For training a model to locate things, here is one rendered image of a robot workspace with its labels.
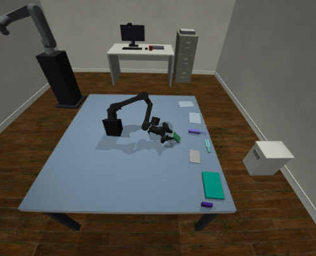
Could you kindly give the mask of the teal flat rectangular mat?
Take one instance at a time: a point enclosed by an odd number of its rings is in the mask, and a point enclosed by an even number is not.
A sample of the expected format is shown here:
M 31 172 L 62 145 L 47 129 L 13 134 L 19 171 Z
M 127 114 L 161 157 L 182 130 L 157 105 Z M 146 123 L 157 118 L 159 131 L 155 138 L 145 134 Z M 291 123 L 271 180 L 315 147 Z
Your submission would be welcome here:
M 225 199 L 219 173 L 202 172 L 202 178 L 205 198 Z

